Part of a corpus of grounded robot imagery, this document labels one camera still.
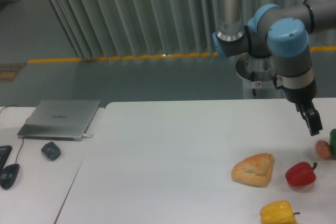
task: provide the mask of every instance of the computer mouse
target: computer mouse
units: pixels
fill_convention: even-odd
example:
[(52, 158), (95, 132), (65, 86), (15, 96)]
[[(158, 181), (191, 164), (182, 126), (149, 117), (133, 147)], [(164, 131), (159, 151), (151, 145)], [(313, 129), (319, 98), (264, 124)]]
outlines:
[(19, 164), (11, 164), (6, 166), (0, 173), (0, 186), (5, 190), (10, 189), (16, 180), (19, 170)]
[(42, 147), (41, 151), (51, 161), (54, 161), (55, 159), (57, 159), (61, 155), (60, 148), (54, 142), (49, 142), (49, 143), (45, 144)]

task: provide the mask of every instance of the gray floor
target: gray floor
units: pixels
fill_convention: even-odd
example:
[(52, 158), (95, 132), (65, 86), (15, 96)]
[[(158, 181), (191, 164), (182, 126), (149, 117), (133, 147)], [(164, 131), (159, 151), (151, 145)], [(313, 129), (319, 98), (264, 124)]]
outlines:
[[(74, 51), (46, 0), (0, 4), (0, 63), (72, 58)], [(42, 99), (117, 101), (243, 99), (238, 57), (29, 63), (0, 83), (0, 106)], [(336, 97), (336, 51), (312, 52), (318, 97)]]

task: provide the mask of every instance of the laptop logo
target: laptop logo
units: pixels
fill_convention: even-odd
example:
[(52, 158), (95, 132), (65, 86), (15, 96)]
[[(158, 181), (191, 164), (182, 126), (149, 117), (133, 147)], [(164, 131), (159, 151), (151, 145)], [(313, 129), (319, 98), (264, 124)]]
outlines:
[(52, 118), (67, 118), (66, 115), (53, 115)]

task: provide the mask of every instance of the warning sign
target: warning sign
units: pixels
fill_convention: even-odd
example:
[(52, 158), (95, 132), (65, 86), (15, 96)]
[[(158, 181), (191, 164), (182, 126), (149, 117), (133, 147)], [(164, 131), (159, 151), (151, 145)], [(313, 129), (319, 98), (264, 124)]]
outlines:
[(0, 64), (0, 82), (13, 81), (25, 65), (25, 63)]

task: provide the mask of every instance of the bread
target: bread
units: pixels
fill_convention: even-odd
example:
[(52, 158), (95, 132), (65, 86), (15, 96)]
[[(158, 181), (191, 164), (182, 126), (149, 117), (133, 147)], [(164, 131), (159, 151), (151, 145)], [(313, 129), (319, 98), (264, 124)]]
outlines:
[(272, 177), (272, 154), (260, 153), (236, 164), (231, 172), (232, 180), (248, 186), (267, 186)]

